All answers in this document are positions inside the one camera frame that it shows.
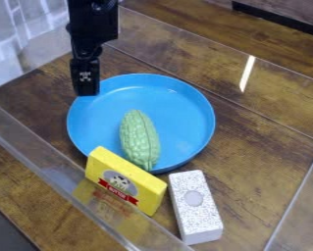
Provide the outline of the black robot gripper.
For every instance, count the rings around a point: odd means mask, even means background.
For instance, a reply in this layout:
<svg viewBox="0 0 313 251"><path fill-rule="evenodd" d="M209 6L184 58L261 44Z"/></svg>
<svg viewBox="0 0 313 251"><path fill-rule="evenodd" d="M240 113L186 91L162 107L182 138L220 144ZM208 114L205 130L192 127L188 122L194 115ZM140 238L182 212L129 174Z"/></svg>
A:
<svg viewBox="0 0 313 251"><path fill-rule="evenodd" d="M118 38L118 0L67 0L73 53L71 80L78 96L99 93L101 46Z"/></svg>

